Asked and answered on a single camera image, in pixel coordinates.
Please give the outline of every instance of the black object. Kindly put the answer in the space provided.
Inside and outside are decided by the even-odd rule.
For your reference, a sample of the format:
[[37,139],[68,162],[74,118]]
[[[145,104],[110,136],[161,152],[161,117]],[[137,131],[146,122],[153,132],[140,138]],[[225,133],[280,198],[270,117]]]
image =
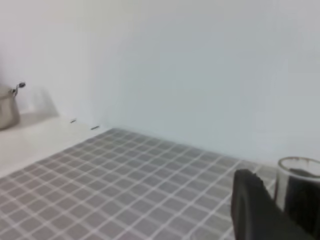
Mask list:
[[[316,178],[302,169],[290,169],[298,176]],[[315,182],[289,177],[284,212],[315,239],[320,240],[320,188]]]
[[234,174],[231,217],[236,240],[314,240],[277,207],[262,180],[246,169]]

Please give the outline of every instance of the glass cup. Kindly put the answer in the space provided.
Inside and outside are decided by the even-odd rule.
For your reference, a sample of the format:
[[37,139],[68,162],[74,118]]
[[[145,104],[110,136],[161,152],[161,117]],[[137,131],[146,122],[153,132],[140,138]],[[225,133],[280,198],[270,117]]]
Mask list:
[[274,200],[296,224],[320,239],[320,161],[306,157],[280,159]]

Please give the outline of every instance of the gray tile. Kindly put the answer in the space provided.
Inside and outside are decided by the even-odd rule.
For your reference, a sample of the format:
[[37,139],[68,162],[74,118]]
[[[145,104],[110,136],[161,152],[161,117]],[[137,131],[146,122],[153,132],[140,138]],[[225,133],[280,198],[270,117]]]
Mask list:
[[31,177],[28,175],[22,175],[20,177],[17,177],[15,180],[20,184],[24,184],[24,183],[30,181]]
[[158,222],[163,224],[166,223],[169,219],[171,219],[172,216],[173,214],[171,212],[168,212],[159,207],[151,211],[148,215],[148,217],[157,220]]
[[118,164],[124,164],[124,163],[128,162],[129,160],[130,159],[126,156],[118,156],[113,161]]
[[180,184],[180,185],[184,185],[186,182],[188,182],[190,180],[189,177],[186,177],[184,175],[181,175],[179,173],[175,174],[174,176],[169,178],[169,181],[176,183],[176,184]]
[[161,150],[168,150],[168,149],[174,147],[175,145],[176,144],[173,142],[162,142],[157,146],[157,148],[161,149]]
[[152,165],[152,164],[145,164],[144,166],[140,167],[139,170],[143,171],[147,174],[154,172],[155,170],[157,170],[157,166]]
[[28,205],[27,208],[30,209],[31,211],[33,211],[34,213],[37,213],[47,206],[48,206],[48,204],[45,201],[38,199],[38,200],[34,201],[33,203],[31,203],[30,205]]
[[177,163],[182,164],[182,165],[186,165],[186,164],[189,164],[190,162],[192,162],[193,159],[190,158],[190,157],[187,157],[187,156],[179,156],[179,157],[177,157],[177,158],[175,159],[175,161],[176,161]]
[[201,154],[203,154],[204,151],[197,149],[197,148],[191,148],[190,150],[185,152],[185,155],[191,158],[197,158],[199,157]]
[[213,210],[218,205],[217,201],[206,196],[201,196],[197,201],[195,201],[195,203],[209,210]]
[[139,181],[139,180],[143,179],[145,176],[146,176],[145,173],[142,173],[139,171],[134,171],[128,175],[128,178]]
[[172,172],[181,169],[184,165],[177,162],[169,162],[164,167]]
[[153,240],[181,240],[182,238],[166,229],[161,230],[154,238]]
[[188,200],[188,201],[192,201],[193,199],[195,199],[198,194],[193,192],[193,191],[189,191],[185,188],[179,190],[175,196],[181,198],[181,199],[184,199],[184,200]]
[[9,191],[13,190],[13,189],[16,188],[16,187],[17,187],[16,184],[14,184],[13,182],[9,181],[9,182],[7,182],[7,183],[5,183],[5,184],[2,184],[2,185],[0,186],[0,189],[1,189],[2,191],[7,191],[7,192],[9,192]]
[[156,157],[150,162],[150,164],[156,165],[158,167],[163,166],[166,163],[168,163],[168,162],[161,157]]
[[132,167],[121,166],[121,167],[119,167],[118,169],[116,169],[115,171],[116,171],[118,174],[126,175],[126,174],[128,174],[129,172],[131,172],[132,170],[133,170]]
[[42,223],[34,217],[26,219],[19,224],[19,226],[27,232],[32,232],[41,225]]
[[151,159],[153,159],[153,158],[154,158],[153,155],[145,154],[145,153],[141,154],[141,155],[138,157],[138,159],[139,159],[140,161],[143,161],[143,162],[149,162],[149,161],[150,161]]
[[124,210],[122,213],[116,216],[116,219],[128,226],[133,224],[139,218],[140,215],[137,215],[128,209]]
[[203,227],[199,227],[193,234],[192,240],[219,240],[221,235],[208,231]]
[[214,164],[208,169],[209,172],[212,172],[214,174],[220,174],[220,175],[224,174],[227,170],[228,170],[227,168],[221,167],[217,164]]
[[154,173],[154,175],[157,175],[158,177],[161,177],[163,179],[166,179],[167,177],[169,177],[171,174],[173,173],[173,171],[169,171],[167,169],[159,169],[158,171],[156,171]]
[[22,194],[25,194],[25,193],[26,193],[26,191],[24,189],[22,189],[20,187],[17,187],[15,189],[9,191],[7,194],[10,195],[11,197],[16,198],[16,197],[19,197],[19,196],[21,196]]
[[111,171],[111,170],[115,169],[118,166],[119,166],[118,163],[113,162],[113,161],[109,161],[109,162],[103,164],[101,167],[106,169],[106,170],[110,170]]
[[218,214],[221,214],[223,216],[226,216],[226,217],[230,217],[230,205],[227,205],[227,204],[222,204],[218,209],[217,209],[217,213]]
[[214,174],[214,173],[211,173],[211,172],[203,172],[201,173],[197,178],[198,179],[201,179],[203,181],[206,181],[208,183],[212,183],[214,182],[215,180],[217,180],[217,178],[219,177],[220,175],[218,174]]
[[5,195],[0,195],[0,205],[7,203],[10,201],[10,198],[6,197]]
[[224,199],[227,197],[229,194],[231,194],[230,191],[218,188],[217,186],[212,186],[210,187],[207,191],[206,194],[219,198],[219,199]]
[[60,212],[51,206],[45,208],[44,210],[42,210],[41,212],[38,213],[38,215],[40,217],[42,217],[43,219],[45,219],[47,221],[55,218],[59,214],[60,214]]
[[143,240],[141,237],[137,236],[131,231],[126,232],[125,234],[121,235],[118,240]]
[[159,191],[153,190],[152,192],[148,193],[145,198],[149,199],[155,203],[160,203],[163,199],[165,199],[168,195],[165,195]]
[[114,188],[113,186],[109,186],[106,189],[103,189],[101,193],[107,197],[113,198],[115,195],[120,193],[120,190]]
[[186,204],[182,201],[179,201],[174,198],[169,198],[167,201],[163,203],[164,207],[167,207],[173,211],[179,212],[182,208],[186,206]]
[[117,185],[119,188],[122,188],[125,190],[125,189],[129,189],[135,183],[128,179],[121,179],[114,184]]
[[186,151],[188,148],[189,148],[188,146],[178,144],[178,145],[175,145],[170,151],[181,154],[184,151]]
[[232,227],[232,223],[225,219],[222,219],[218,216],[211,215],[204,223],[210,228],[217,229],[222,233],[226,232],[229,228]]
[[202,169],[207,168],[209,166],[209,163],[207,163],[205,161],[197,160],[197,161],[192,162],[190,164],[190,166],[202,170]]
[[114,153],[109,152],[109,153],[107,153],[107,154],[105,154],[105,155],[103,155],[103,156],[99,156],[99,157],[91,160],[90,163],[91,163],[91,164],[94,164],[94,165],[96,165],[96,166],[101,166],[101,165],[107,163],[110,159],[112,159],[112,158],[115,157],[115,156],[116,156],[116,155],[115,155]]
[[161,182],[162,182],[161,179],[154,177],[154,176],[149,176],[143,180],[143,183],[150,186],[150,187],[154,187]]
[[182,214],[195,221],[201,221],[208,215],[208,211],[203,211],[194,206],[189,206]]
[[46,186],[46,185],[43,185],[41,187],[38,187],[34,190],[35,193],[37,193],[38,195],[40,196],[44,196],[46,195],[47,193],[51,192],[52,191],[52,188]]
[[135,150],[129,150],[127,152],[124,153],[125,156],[129,157],[129,158],[135,158],[136,156],[138,156],[140,154],[140,152],[135,151]]
[[108,222],[107,224],[103,225],[99,232],[103,233],[104,235],[108,236],[111,239],[114,239],[116,236],[121,234],[125,229],[113,221]]
[[27,205],[28,203],[30,203],[30,202],[32,202],[32,201],[34,201],[36,199],[37,198],[34,195],[32,195],[30,193],[26,193],[26,194],[18,197],[16,200],[18,202],[22,203],[23,205]]
[[234,183],[232,178],[223,177],[217,182],[217,184],[231,190]]
[[73,223],[74,221],[66,215],[61,215],[51,222],[51,224],[59,230],[66,229],[70,227]]
[[48,195],[44,196],[45,199],[49,200],[52,203],[57,202],[58,200],[62,199],[63,197],[64,196],[57,191],[54,191],[54,192],[49,193]]
[[55,235],[55,233],[48,227],[44,226],[40,228],[39,230],[35,231],[32,236],[36,240],[44,240],[44,239],[50,239]]
[[200,173],[200,170],[194,168],[194,167],[189,167],[186,166],[185,168],[183,168],[181,171],[181,173],[189,175],[191,177],[194,177],[195,175],[197,175],[198,173]]
[[0,219],[0,233],[3,232],[8,227],[10,227],[10,224],[6,222],[4,219]]
[[82,166],[79,166],[77,169],[84,173],[87,173],[87,172],[90,172],[92,169],[94,169],[94,167],[89,164],[84,164]]
[[143,201],[143,200],[139,200],[131,206],[132,209],[137,210],[143,214],[148,212],[153,207],[154,207],[153,205],[151,205],[150,203]]
[[55,180],[52,180],[50,184],[57,188],[60,188],[61,186],[65,185],[67,182],[68,182],[67,180],[59,177],[59,178],[56,178]]
[[143,162],[137,161],[137,160],[131,160],[131,161],[128,161],[128,162],[126,163],[127,166],[130,166],[130,167],[132,167],[132,168],[138,168],[138,167],[140,167],[142,164],[143,164]]
[[173,185],[172,183],[170,182],[164,182],[162,183],[159,187],[158,187],[160,190],[162,191],[165,191],[169,194],[172,194],[174,191],[176,191],[179,187],[176,186],[176,185]]
[[101,210],[109,216],[113,216],[118,213],[122,208],[114,201],[110,201],[101,207]]
[[14,228],[9,229],[3,232],[2,234],[0,234],[1,240],[17,240],[20,237],[22,237],[21,233]]
[[[20,209],[18,211],[13,212],[11,215],[8,216],[12,221],[14,221],[15,223],[19,223],[23,220],[25,220],[26,218],[29,218],[30,215],[23,209]],[[0,232],[2,229],[2,222],[0,220]]]
[[69,228],[66,233],[74,240],[79,240],[89,233],[88,229],[80,224],[76,224]]
[[148,140],[148,141],[145,142],[144,144],[146,144],[146,145],[148,145],[148,146],[156,146],[156,145],[158,145],[159,143],[160,143],[160,140],[153,138],[153,139]]
[[177,157],[177,153],[173,151],[168,151],[160,155],[160,157],[168,160],[172,160]]
[[139,151],[139,152],[147,152],[148,150],[150,150],[150,146],[148,146],[148,145],[140,145],[135,150]]
[[104,175],[102,179],[108,183],[113,183],[117,181],[120,178],[120,176],[114,174],[114,173],[108,173],[107,175]]
[[217,158],[220,157],[219,154],[214,152],[206,152],[205,154],[201,155],[200,160],[203,160],[208,163],[212,163],[217,160]]
[[96,234],[91,234],[90,236],[86,237],[85,240],[105,240],[105,239],[101,238],[100,236],[98,236]]
[[228,156],[224,156],[222,158],[220,158],[216,164],[218,165],[222,165],[226,168],[231,168],[233,165],[235,165],[239,160],[232,158],[232,157],[228,157]]
[[93,212],[87,216],[84,221],[93,228],[98,228],[100,225],[106,223],[107,219],[99,212]]
[[147,191],[149,191],[150,188],[147,186],[144,186],[142,184],[137,184],[135,186],[133,186],[132,188],[129,189],[130,192],[136,194],[136,195],[143,195],[145,194]]
[[187,184],[186,186],[188,188],[191,188],[191,189],[195,190],[195,191],[202,192],[206,188],[209,187],[209,184],[206,184],[204,182],[200,182],[200,181],[197,181],[197,180],[193,180],[189,184]]
[[86,189],[79,189],[78,191],[73,192],[72,195],[74,197],[76,197],[77,199],[79,199],[79,200],[85,200],[89,196],[91,196],[92,193],[90,191],[86,190]]
[[154,224],[146,218],[141,219],[137,224],[133,226],[134,229],[146,236],[151,236],[156,230],[159,229],[159,227],[160,226]]
[[62,191],[67,192],[67,193],[73,193],[74,191],[78,190],[79,188],[80,188],[79,186],[70,182],[70,183],[64,185],[63,187],[61,187],[60,189]]
[[195,227],[195,224],[181,217],[176,217],[169,223],[169,227],[183,235],[187,235]]
[[70,214],[72,214],[73,216],[75,216],[78,219],[82,218],[83,216],[87,215],[90,212],[91,212],[91,210],[84,205],[78,205],[75,208],[73,208],[72,210],[70,210]]
[[0,211],[8,215],[9,213],[19,209],[19,206],[14,202],[8,202],[0,206]]
[[74,206],[76,206],[77,202],[74,201],[73,199],[67,197],[67,198],[59,201],[56,205],[64,210],[69,210],[69,209],[73,208]]
[[105,197],[102,197],[100,195],[94,195],[90,199],[86,201],[87,204],[94,208],[98,208],[101,205],[105,204],[108,200]]
[[119,201],[120,203],[122,203],[124,205],[129,205],[136,200],[136,197],[128,192],[124,192],[124,193],[120,194],[119,196],[117,196],[114,200]]
[[104,189],[106,187],[106,184],[101,181],[94,181],[88,185],[89,188],[100,191],[101,189]]
[[162,151],[159,150],[159,149],[153,148],[150,151],[148,151],[147,153],[151,154],[151,155],[154,155],[154,156],[158,156],[158,155],[160,155],[162,153]]

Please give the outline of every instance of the gray tile mat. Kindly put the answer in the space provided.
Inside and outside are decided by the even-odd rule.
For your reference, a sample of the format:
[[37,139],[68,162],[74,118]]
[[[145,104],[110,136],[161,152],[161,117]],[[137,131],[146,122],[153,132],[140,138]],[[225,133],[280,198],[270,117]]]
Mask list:
[[0,179],[1,240],[232,240],[236,169],[255,163],[112,129]]

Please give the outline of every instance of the white grout line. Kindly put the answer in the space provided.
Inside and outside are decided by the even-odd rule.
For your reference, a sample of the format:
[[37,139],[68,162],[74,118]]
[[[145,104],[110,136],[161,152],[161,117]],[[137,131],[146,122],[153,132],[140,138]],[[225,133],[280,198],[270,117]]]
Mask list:
[[[155,233],[153,233],[153,235],[152,235],[149,239],[152,240],[152,238],[155,237],[161,230],[163,230],[165,227],[169,226],[169,224],[171,223],[171,221],[172,221],[174,218],[180,216],[188,207],[194,205],[194,203],[195,203],[198,199],[200,199],[201,197],[204,196],[204,194],[205,194],[205,192],[206,192],[207,190],[209,190],[212,186],[214,186],[220,179],[222,179],[222,178],[223,178],[225,175],[227,175],[230,171],[232,171],[234,168],[236,168],[236,166],[237,166],[238,164],[240,164],[241,162],[242,162],[241,160],[237,161],[232,167],[229,168],[229,170],[227,170],[225,173],[221,174],[220,177],[218,177],[214,182],[212,182],[212,184],[210,184],[206,189],[204,189],[204,190],[202,191],[202,194],[200,194],[200,195],[199,195],[198,197],[196,197],[194,200],[190,201],[189,204],[187,204],[187,205],[186,205],[184,208],[182,208],[178,213],[176,213],[169,221],[167,221],[166,225],[162,226],[162,228],[158,229],[158,231],[156,231]],[[211,211],[211,213],[212,213],[212,212],[215,212],[215,210],[218,209],[222,204],[224,204],[224,202],[226,202],[227,199],[228,199],[228,197],[225,197],[225,199],[222,200],[222,201]],[[194,229],[196,229],[196,228],[200,225],[200,223],[204,223],[204,222],[205,222],[204,220],[203,220],[203,221],[200,221],[197,225],[194,226],[193,229],[191,229],[191,230],[189,231],[189,233],[192,233],[192,232],[194,231]],[[187,236],[188,236],[188,238],[184,236],[183,239],[189,239],[190,234],[187,234]]]
[[[198,157],[194,158],[193,161],[189,162],[188,165],[190,165],[191,163],[195,162],[198,160],[198,158],[200,158],[201,155],[199,155]],[[134,222],[128,229],[132,229],[133,228],[133,225],[136,224],[138,221],[140,221],[141,219],[145,218],[149,213],[151,213],[153,210],[155,210],[156,208],[160,207],[163,203],[165,203],[167,200],[169,200],[172,196],[174,196],[178,191],[180,191],[181,189],[183,189],[186,185],[188,185],[190,182],[192,182],[193,180],[195,180],[200,174],[202,174],[203,172],[205,172],[207,169],[209,169],[212,165],[214,165],[218,160],[219,158],[222,158],[222,156],[218,157],[216,160],[214,160],[211,164],[209,164],[205,169],[203,169],[202,171],[200,171],[198,174],[196,174],[194,177],[191,177],[185,184],[182,184],[179,188],[177,188],[174,192],[170,193],[166,198],[164,198],[162,201],[160,201],[159,203],[157,203],[154,207],[152,207],[149,211],[147,211],[144,215],[142,215],[138,220],[136,220],[136,222]],[[164,183],[165,182],[165,179],[163,180],[163,182],[160,182],[159,185],[156,185],[154,186],[151,190],[156,190],[158,188],[158,186],[160,186],[160,184]],[[162,230],[163,229],[163,226],[166,226],[165,224],[162,225],[159,229]]]

